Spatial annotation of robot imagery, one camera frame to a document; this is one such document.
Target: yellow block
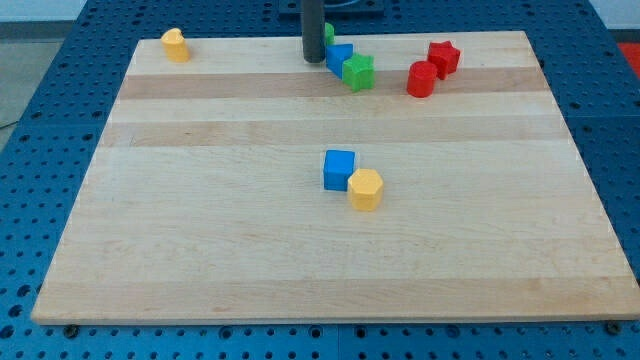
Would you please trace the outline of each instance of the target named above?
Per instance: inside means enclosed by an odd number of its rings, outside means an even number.
[[[347,197],[351,206],[359,211],[373,211],[382,200],[384,181],[373,169],[358,169],[349,180]]]
[[[173,28],[168,30],[160,40],[169,60],[173,62],[189,61],[189,49],[180,29]]]

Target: red block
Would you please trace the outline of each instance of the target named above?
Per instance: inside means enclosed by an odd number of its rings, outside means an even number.
[[[448,74],[452,74],[458,70],[460,50],[454,48],[451,41],[445,41],[443,43],[432,42],[429,44],[427,61],[433,63],[438,68],[438,77],[444,80]]]
[[[407,92],[414,97],[427,97],[433,93],[438,68],[427,61],[417,61],[409,68]]]

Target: green block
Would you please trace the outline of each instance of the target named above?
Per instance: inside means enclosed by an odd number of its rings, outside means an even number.
[[[375,85],[373,56],[354,53],[349,60],[342,63],[342,82],[351,87],[351,91],[373,89]]]
[[[333,45],[335,42],[334,36],[335,29],[333,28],[333,25],[324,23],[324,44],[327,46]]]

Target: blue pegboard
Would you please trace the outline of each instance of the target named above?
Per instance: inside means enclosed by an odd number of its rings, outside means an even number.
[[[1,359],[640,358],[640,323],[41,327],[29,320],[140,38],[299,34],[278,3],[89,0],[0,155]],[[636,276],[640,84],[586,0],[385,0],[341,34],[525,30]]]

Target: grey floor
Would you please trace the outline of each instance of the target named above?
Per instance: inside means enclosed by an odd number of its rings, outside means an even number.
[[[62,42],[0,42],[0,151]]]

